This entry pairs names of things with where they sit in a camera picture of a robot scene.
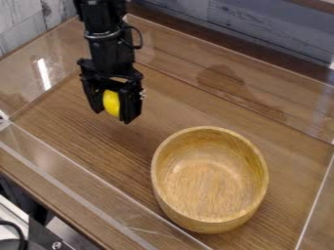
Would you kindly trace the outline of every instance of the black cable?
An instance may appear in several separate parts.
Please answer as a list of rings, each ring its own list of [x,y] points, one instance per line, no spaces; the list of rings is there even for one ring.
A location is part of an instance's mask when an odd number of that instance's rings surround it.
[[[19,226],[11,222],[7,222],[7,221],[0,221],[0,226],[10,226],[18,231],[19,238],[21,238],[19,250],[27,250],[27,240],[26,240],[25,233],[23,233],[22,229],[19,228]]]
[[[138,34],[140,34],[140,45],[133,45],[130,44],[124,38],[121,39],[121,41],[126,44],[126,46],[129,46],[132,49],[134,50],[140,50],[144,46],[144,38],[142,38],[142,34],[141,31],[137,27],[130,26],[129,24],[126,24],[124,22],[124,31],[126,31],[128,29],[133,29]]]

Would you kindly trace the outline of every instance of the wooden bowl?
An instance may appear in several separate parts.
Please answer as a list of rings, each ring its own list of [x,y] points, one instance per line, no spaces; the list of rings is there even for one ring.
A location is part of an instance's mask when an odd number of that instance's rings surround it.
[[[168,216],[202,233],[242,225],[269,184],[256,146],[233,131],[216,127],[184,130],[164,142],[153,158],[152,179]]]

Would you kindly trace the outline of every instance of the screw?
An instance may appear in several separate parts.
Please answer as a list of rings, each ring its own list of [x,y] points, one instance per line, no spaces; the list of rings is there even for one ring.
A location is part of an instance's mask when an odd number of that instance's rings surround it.
[[[59,250],[62,248],[62,242],[55,242],[54,244],[53,244],[53,249],[54,250]]]

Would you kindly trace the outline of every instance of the bowl rim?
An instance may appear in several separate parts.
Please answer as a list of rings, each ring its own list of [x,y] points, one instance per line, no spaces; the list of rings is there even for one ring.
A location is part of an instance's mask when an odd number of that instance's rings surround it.
[[[240,138],[253,149],[256,155],[258,156],[260,162],[261,162],[261,166],[262,166],[262,170],[264,170],[264,185],[261,187],[261,191],[260,191],[260,195],[257,196],[256,200],[253,201],[253,203],[250,204],[250,206],[248,208],[245,208],[244,210],[241,210],[240,212],[236,212],[234,214],[225,216],[222,218],[220,218],[220,220],[217,221],[210,221],[210,220],[200,220],[196,219],[193,217],[190,217],[189,215],[186,215],[185,213],[182,213],[178,209],[176,209],[176,207],[173,206],[173,204],[170,204],[170,202],[166,201],[164,195],[162,195],[162,189],[161,186],[158,184],[158,177],[157,177],[157,160],[158,160],[158,156],[161,154],[161,151],[164,150],[164,148],[168,146],[168,144],[176,139],[178,138],[181,135],[188,134],[189,132],[193,131],[198,131],[198,130],[213,130],[213,131],[218,131],[221,133],[228,133],[230,135],[233,135],[234,137]],[[268,165],[266,165],[266,161],[265,158],[258,150],[258,148],[256,147],[256,145],[252,143],[252,141],[242,136],[241,134],[238,134],[237,132],[232,131],[230,129],[222,128],[222,127],[214,127],[214,126],[198,126],[198,127],[192,127],[188,129],[181,130],[180,132],[177,132],[176,134],[173,134],[161,144],[161,146],[158,147],[154,156],[153,156],[153,160],[152,160],[152,181],[153,181],[153,188],[154,188],[154,192],[157,193],[157,195],[160,196],[160,198],[162,199],[162,201],[169,205],[169,207],[174,210],[174,212],[177,212],[178,214],[181,214],[184,217],[192,219],[193,221],[198,221],[201,223],[210,223],[210,224],[220,224],[220,223],[228,223],[228,222],[233,222],[240,220],[244,216],[246,216],[248,214],[250,214],[261,205],[261,202],[264,200],[264,197],[268,193],[268,188],[269,188],[269,170],[268,170]]]

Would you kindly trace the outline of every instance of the yellow ball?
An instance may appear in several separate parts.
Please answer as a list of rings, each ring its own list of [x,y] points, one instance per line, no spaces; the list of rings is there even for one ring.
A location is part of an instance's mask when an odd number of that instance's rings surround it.
[[[106,90],[103,93],[103,106],[106,111],[117,117],[121,117],[121,99],[119,94],[114,91]]]

